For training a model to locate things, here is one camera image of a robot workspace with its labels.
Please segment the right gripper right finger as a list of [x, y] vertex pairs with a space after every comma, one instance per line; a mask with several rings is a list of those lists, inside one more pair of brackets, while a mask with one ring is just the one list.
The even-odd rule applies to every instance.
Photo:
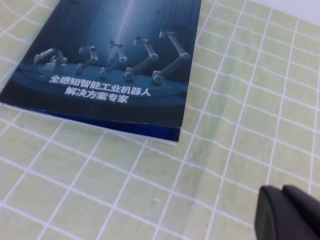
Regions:
[[320, 231], [320, 201], [293, 185], [284, 185], [282, 192], [293, 203], [302, 218], [315, 231]]

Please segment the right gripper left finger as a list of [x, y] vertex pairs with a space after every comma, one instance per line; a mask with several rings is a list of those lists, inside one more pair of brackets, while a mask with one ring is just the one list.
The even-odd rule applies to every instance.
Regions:
[[254, 219], [256, 238], [318, 240], [320, 231], [314, 231], [308, 225], [282, 189], [271, 185], [260, 187]]

